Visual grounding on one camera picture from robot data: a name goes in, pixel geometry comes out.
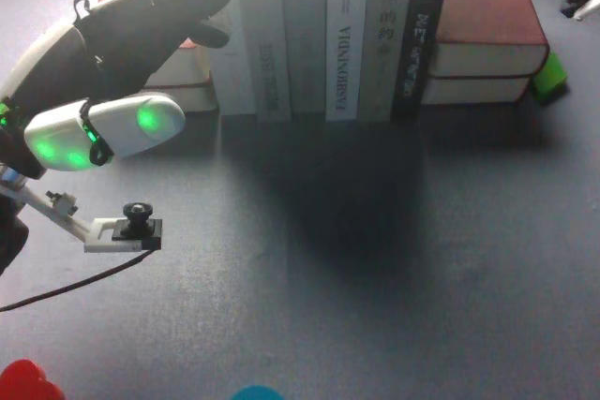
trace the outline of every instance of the blue circle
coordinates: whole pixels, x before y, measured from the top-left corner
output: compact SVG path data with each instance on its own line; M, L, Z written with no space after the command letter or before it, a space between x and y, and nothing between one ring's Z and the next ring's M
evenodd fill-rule
M250 386L234 395L232 400L283 400L283 397L264 386Z

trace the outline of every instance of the cable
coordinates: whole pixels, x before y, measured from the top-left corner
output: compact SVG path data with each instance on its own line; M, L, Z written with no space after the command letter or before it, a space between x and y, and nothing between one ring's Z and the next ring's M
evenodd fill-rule
M65 286L60 289L51 290L44 294L39 294L39 295L36 295L35 297L30 297L28 299L21 300L20 302L17 302L15 304L7 304L6 306L3 306L0 308L0 313L5 313L7 311L12 311L17 308L22 308L29 304L34 304L35 302L50 299L51 297L55 297L60 294L65 294L67 292L71 292L72 290L82 288L87 285L91 285L92 283L96 283L97 281L102 280L104 278L108 278L111 275L115 275L115 274L118 274L119 272L123 272L125 269L128 269L129 267L132 267L132 266L135 266L136 264L141 263L147 257L152 255L155 251L156 250L148 250L147 252L142 253L140 256L138 256L134 259L130 259L128 262L121 264L120 266L113 267L112 269L109 269L108 271L91 276L89 278L85 278L84 280L78 281L77 283L73 283L72 285L68 285L68 286Z

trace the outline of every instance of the row of books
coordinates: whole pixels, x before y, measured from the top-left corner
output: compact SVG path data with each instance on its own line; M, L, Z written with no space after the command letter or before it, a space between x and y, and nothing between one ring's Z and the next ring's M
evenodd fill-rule
M531 0L232 0L212 19L229 44L185 43L150 87L182 86L172 93L196 111L211 81L221 114L265 122L385 122L421 104L513 101L548 54Z

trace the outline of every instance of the green led light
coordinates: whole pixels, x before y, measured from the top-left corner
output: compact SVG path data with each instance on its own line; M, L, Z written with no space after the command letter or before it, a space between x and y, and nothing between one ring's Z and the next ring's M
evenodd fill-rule
M87 168L89 166L88 159L81 152L70 152L67 155L67 161L75 169Z
M160 129L160 118L154 111L141 108L138 111L138 125L144 131L158 131Z
M91 132L91 131L87 132L87 137L90 139L91 142L96 142L98 140L96 138L96 135L93 132Z
M48 161L52 161L56 157L54 148L47 142L39 142L36 145L36 152L38 155L44 159L47 159Z

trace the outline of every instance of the tabletop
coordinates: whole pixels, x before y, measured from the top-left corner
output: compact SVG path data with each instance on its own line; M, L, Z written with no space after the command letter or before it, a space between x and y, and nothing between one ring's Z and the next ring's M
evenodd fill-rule
M192 116L151 151L48 172L78 216L147 200L163 249L0 315L0 367L69 399L600 398L600 22L533 0L570 92L397 126ZM24 45L18 35L3 37ZM110 268L31 209L0 304Z

